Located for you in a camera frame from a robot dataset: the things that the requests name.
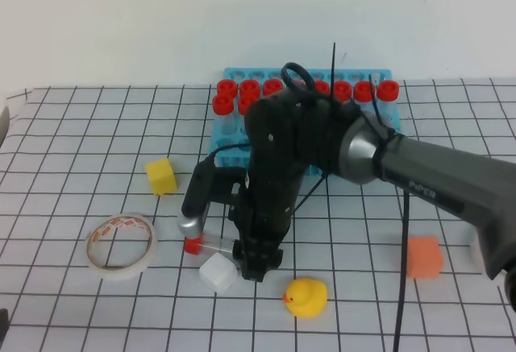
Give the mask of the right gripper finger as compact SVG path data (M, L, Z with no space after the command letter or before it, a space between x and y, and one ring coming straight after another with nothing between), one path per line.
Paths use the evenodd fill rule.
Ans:
M262 283L266 274L266 264L262 262L243 262L243 278L253 282Z
M243 243L239 239L236 239L233 242L232 257L238 264L239 269L241 271L241 275L246 275L246 270L247 270L246 257L245 257L245 253L244 253Z

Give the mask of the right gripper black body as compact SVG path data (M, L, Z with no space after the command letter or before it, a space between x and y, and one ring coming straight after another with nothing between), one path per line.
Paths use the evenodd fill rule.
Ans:
M251 162L233 218L243 243L246 261L277 269L283 260L280 248L291 225L306 166Z

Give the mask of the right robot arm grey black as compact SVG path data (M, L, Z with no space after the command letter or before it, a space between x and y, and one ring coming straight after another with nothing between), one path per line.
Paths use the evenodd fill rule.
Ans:
M299 89L260 99L244 122L251 157L234 255L247 279L278 265L302 178L315 166L355 184L394 184L474 226L486 275L504 275L514 302L514 164L407 138L353 103Z

